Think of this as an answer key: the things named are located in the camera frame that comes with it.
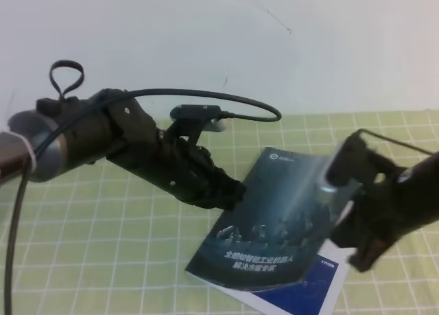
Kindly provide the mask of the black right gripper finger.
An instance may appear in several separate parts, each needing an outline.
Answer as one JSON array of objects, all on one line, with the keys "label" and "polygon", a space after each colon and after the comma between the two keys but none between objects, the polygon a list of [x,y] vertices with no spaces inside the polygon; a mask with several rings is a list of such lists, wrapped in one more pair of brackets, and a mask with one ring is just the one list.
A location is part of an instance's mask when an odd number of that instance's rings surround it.
[{"label": "black right gripper finger", "polygon": [[358,272],[366,272],[389,249],[390,243],[379,238],[366,238],[353,240],[350,243],[350,247],[354,248],[355,251],[348,258],[349,264]]}]

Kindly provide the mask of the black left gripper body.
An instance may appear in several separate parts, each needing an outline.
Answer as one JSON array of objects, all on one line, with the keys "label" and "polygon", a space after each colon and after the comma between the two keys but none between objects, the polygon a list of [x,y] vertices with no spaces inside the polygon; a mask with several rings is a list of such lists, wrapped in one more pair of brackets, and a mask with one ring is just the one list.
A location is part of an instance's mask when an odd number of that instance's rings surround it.
[{"label": "black left gripper body", "polygon": [[46,181],[105,158],[191,205],[205,191],[216,168],[210,152],[187,137],[165,139],[166,130],[121,90],[105,89],[80,100],[41,99],[36,115],[53,132],[65,130],[42,153],[36,180]]}]

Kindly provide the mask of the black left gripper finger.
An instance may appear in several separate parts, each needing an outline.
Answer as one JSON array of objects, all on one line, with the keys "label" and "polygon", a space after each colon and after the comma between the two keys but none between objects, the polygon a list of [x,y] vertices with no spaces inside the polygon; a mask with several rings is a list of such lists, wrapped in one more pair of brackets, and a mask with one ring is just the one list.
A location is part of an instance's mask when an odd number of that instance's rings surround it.
[{"label": "black left gripper finger", "polygon": [[191,204],[203,209],[232,211],[243,200],[246,186],[231,178],[222,168],[216,167],[209,185]]}]

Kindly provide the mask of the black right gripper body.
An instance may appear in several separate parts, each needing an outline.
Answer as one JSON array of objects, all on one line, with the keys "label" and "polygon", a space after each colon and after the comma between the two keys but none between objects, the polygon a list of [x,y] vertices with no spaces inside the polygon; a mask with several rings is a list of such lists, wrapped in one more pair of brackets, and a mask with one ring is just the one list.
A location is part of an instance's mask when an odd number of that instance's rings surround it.
[{"label": "black right gripper body", "polygon": [[390,185],[403,168],[369,149],[360,131],[349,137],[360,144],[359,172],[355,180],[359,186],[351,200],[351,210],[331,233],[331,241],[340,248],[351,248],[353,240],[379,238],[389,241],[391,247],[396,241],[389,231],[396,217],[396,207],[390,202]]}]

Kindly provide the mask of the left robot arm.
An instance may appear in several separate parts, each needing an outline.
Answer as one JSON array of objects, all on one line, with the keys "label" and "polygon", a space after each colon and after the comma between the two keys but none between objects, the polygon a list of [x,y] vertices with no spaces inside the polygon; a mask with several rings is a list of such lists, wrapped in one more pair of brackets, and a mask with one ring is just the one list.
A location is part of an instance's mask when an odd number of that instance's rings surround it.
[{"label": "left robot arm", "polygon": [[196,136],[160,129],[136,100],[116,102],[118,95],[44,98],[14,114],[1,133],[1,180],[22,174],[25,163],[31,181],[46,182],[107,159],[189,205],[231,210],[241,201],[244,184],[217,167]]}]

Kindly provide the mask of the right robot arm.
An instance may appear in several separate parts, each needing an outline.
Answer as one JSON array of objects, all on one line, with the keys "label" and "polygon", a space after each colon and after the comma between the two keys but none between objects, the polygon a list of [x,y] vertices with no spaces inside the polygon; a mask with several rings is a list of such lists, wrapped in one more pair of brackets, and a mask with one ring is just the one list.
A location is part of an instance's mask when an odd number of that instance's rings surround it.
[{"label": "right robot arm", "polygon": [[369,149],[361,133],[346,138],[325,176],[335,187],[359,183],[330,239],[354,248],[348,261],[365,272],[402,237],[438,221],[438,154],[402,167]]}]

